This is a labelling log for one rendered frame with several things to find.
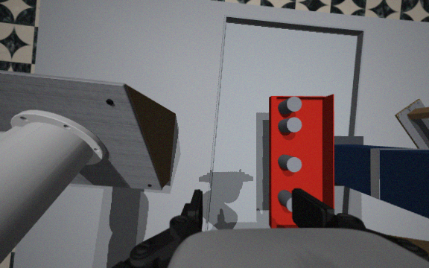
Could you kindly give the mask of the grey cylinder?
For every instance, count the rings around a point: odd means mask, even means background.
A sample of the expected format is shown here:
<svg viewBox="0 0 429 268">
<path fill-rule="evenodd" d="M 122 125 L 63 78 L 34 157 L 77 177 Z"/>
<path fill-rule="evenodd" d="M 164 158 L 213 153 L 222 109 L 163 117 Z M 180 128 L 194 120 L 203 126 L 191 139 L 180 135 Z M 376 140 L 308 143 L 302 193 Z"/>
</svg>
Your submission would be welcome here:
<svg viewBox="0 0 429 268">
<path fill-rule="evenodd" d="M 287 190 L 281 190 L 278 193 L 278 200 L 281 202 L 289 211 L 292 212 L 292 200 L 291 200 L 291 192 Z"/>
<path fill-rule="evenodd" d="M 294 157 L 294 156 L 289 156 L 289 155 L 281 155 L 278 158 L 278 163 L 279 166 L 289 170 L 291 172 L 297 172 L 301 169 L 302 167 L 302 162 L 300 159 Z"/>
<path fill-rule="evenodd" d="M 302 122 L 296 117 L 286 118 L 280 120 L 278 128 L 283 133 L 296 133 L 301 130 Z"/>
<path fill-rule="evenodd" d="M 278 105 L 278 110 L 281 114 L 288 114 L 300 110 L 302 102 L 298 97 L 291 97 L 287 100 L 282 101 Z"/>
</svg>

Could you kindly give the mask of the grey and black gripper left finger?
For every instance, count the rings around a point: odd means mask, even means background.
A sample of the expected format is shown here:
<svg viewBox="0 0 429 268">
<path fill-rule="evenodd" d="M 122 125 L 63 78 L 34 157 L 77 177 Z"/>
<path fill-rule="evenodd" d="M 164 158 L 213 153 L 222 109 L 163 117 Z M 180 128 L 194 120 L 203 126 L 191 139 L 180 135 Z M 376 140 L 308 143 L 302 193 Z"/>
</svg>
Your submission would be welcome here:
<svg viewBox="0 0 429 268">
<path fill-rule="evenodd" d="M 112 268 L 168 268 L 177 247 L 187 237 L 202 232 L 203 191 L 194 190 L 191 203 L 184 205 L 181 214 L 170 220 L 169 229 L 135 246 L 127 260 Z"/>
</svg>

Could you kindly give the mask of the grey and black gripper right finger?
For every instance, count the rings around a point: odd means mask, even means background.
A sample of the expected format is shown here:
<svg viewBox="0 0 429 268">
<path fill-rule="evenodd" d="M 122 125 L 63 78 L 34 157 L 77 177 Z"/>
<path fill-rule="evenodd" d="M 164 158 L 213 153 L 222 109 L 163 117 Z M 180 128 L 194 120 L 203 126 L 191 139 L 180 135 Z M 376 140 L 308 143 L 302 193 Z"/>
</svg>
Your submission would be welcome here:
<svg viewBox="0 0 429 268">
<path fill-rule="evenodd" d="M 350 214 L 334 214 L 334 209 L 301 188 L 292 190 L 292 219 L 299 228 L 340 228 L 373 233 L 404 247 L 429 262 L 428 253 L 409 240 L 367 229 L 363 221 Z"/>
</svg>

